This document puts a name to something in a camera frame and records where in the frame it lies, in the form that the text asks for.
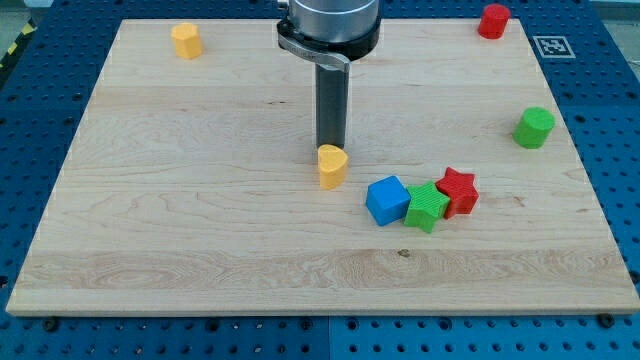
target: green block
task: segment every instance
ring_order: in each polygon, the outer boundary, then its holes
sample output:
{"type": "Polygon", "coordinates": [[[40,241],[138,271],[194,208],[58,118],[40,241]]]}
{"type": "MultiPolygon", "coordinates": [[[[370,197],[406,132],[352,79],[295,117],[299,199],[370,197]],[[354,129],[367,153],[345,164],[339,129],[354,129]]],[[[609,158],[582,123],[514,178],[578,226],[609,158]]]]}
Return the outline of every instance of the green block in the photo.
{"type": "Polygon", "coordinates": [[[407,191],[411,195],[411,202],[404,218],[405,226],[419,227],[431,233],[436,221],[447,210],[449,197],[438,191],[433,181],[422,186],[407,186],[407,191]]]}
{"type": "Polygon", "coordinates": [[[530,107],[524,111],[513,132],[513,140],[527,149],[540,148],[556,125],[553,114],[540,107],[530,107]]]}

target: red star block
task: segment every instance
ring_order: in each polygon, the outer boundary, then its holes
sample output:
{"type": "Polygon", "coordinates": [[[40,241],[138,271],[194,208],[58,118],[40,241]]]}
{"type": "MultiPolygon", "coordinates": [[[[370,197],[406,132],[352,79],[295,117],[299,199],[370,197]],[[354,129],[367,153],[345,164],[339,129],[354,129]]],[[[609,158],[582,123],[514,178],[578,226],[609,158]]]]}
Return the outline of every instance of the red star block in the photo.
{"type": "Polygon", "coordinates": [[[447,195],[451,201],[444,213],[448,219],[456,214],[471,214],[473,206],[480,197],[473,186],[474,174],[463,174],[448,167],[444,177],[436,181],[438,191],[447,195]]]}

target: red block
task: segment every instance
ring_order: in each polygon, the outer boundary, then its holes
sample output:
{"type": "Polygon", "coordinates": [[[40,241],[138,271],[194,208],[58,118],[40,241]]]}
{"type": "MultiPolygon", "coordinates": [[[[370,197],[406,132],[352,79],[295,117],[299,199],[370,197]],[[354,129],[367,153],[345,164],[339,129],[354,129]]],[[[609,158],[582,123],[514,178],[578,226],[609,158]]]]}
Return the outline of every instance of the red block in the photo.
{"type": "Polygon", "coordinates": [[[438,191],[450,199],[444,218],[449,219],[456,214],[471,214],[473,206],[480,197],[473,186],[474,174],[463,174],[448,167],[444,177],[436,181],[438,191]]]}
{"type": "Polygon", "coordinates": [[[499,39],[504,34],[511,11],[500,4],[491,4],[484,8],[478,33],[487,39],[499,39]]]}

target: toy block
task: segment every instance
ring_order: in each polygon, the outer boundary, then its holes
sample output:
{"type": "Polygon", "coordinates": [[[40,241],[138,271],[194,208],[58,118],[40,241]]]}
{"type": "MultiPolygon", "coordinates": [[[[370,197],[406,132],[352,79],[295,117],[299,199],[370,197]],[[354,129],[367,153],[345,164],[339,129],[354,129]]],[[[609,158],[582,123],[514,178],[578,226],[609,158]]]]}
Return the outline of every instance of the toy block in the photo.
{"type": "Polygon", "coordinates": [[[344,150],[334,145],[322,145],[318,148],[318,171],[320,186],[323,189],[334,189],[347,178],[349,156],[344,150]]]}
{"type": "Polygon", "coordinates": [[[449,197],[449,206],[444,218],[449,219],[456,214],[471,214],[480,195],[473,186],[474,174],[463,174],[448,167],[444,177],[436,181],[436,188],[449,197]]]}
{"type": "Polygon", "coordinates": [[[379,180],[367,189],[367,208],[380,226],[402,219],[410,201],[409,192],[395,176],[379,180]]]}
{"type": "Polygon", "coordinates": [[[430,233],[436,221],[444,215],[449,197],[438,191],[433,181],[422,186],[407,186],[407,191],[411,195],[411,202],[404,224],[430,233]]]}
{"type": "Polygon", "coordinates": [[[198,25],[182,23],[171,29],[171,38],[176,55],[190,60],[202,54],[202,42],[198,33],[198,25]]]}
{"type": "Polygon", "coordinates": [[[482,13],[478,34],[485,39],[499,39],[504,34],[507,22],[511,17],[511,11],[506,6],[500,4],[487,5],[482,13]]]}
{"type": "Polygon", "coordinates": [[[556,119],[552,113],[540,107],[530,107],[522,114],[513,132],[513,140],[524,148],[538,149],[555,125],[556,119]]]}

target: yellow and black tape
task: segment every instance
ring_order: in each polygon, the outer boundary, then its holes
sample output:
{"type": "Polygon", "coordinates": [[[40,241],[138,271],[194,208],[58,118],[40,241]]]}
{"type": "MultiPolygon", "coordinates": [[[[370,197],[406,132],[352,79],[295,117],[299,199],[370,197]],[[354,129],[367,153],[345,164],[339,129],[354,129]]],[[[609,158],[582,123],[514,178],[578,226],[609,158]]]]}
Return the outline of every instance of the yellow and black tape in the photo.
{"type": "Polygon", "coordinates": [[[27,48],[27,45],[31,41],[35,31],[35,23],[32,20],[29,20],[22,28],[20,34],[18,34],[16,41],[9,46],[7,52],[2,56],[2,59],[0,59],[0,89],[2,89],[4,83],[9,79],[11,71],[13,71],[13,68],[18,63],[18,60],[27,48]]]}

